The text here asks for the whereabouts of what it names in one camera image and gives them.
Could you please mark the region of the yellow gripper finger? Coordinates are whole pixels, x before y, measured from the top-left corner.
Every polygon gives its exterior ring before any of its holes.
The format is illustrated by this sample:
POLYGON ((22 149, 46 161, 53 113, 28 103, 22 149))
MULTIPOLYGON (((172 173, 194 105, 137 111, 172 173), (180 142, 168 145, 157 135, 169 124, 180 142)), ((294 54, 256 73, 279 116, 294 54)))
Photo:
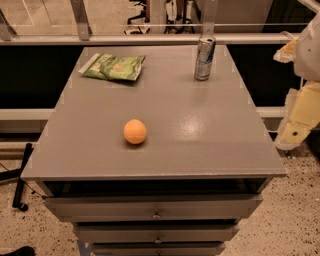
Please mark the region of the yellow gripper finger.
POLYGON ((284 110, 275 146, 288 151, 298 147, 320 123, 320 83, 307 81, 299 90, 290 89, 284 110))
POLYGON ((281 47, 279 50, 276 51, 276 53, 273 56, 273 59, 275 61, 281 62, 281 63, 289 63, 293 62, 295 60, 295 51, 296 51, 296 40, 291 40, 286 45, 281 47))

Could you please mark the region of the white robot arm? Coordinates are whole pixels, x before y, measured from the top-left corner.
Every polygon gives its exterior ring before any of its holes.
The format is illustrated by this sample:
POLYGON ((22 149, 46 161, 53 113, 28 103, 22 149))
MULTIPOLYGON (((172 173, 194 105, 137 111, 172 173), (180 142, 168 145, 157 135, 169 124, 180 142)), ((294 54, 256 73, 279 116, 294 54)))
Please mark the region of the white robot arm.
POLYGON ((280 122, 275 146, 281 150, 298 147, 320 123, 320 13, 295 40, 276 51, 273 59, 292 62, 294 73, 305 80, 300 89, 290 89, 285 99, 285 116, 280 122))

